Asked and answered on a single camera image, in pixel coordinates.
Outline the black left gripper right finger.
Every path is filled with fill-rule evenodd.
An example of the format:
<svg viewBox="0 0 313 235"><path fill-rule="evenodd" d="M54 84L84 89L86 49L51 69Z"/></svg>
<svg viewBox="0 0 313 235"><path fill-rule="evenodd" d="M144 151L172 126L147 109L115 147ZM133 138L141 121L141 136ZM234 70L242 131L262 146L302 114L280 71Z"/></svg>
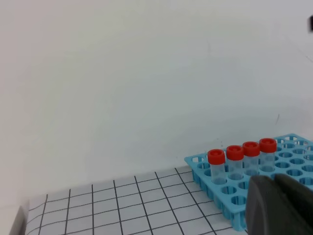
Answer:
<svg viewBox="0 0 313 235"><path fill-rule="evenodd" d="M313 214L312 190L284 174L276 174L274 181L301 215Z"/></svg>

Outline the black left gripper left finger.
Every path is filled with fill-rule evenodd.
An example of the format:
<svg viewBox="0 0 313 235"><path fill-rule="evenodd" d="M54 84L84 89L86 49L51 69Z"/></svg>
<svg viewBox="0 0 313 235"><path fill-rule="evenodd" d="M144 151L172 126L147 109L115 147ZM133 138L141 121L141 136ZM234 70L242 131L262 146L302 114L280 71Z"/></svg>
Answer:
<svg viewBox="0 0 313 235"><path fill-rule="evenodd" d="M296 180L312 190L313 180ZM246 226L250 235L311 235L313 215L301 215L268 176L252 176L246 201Z"/></svg>

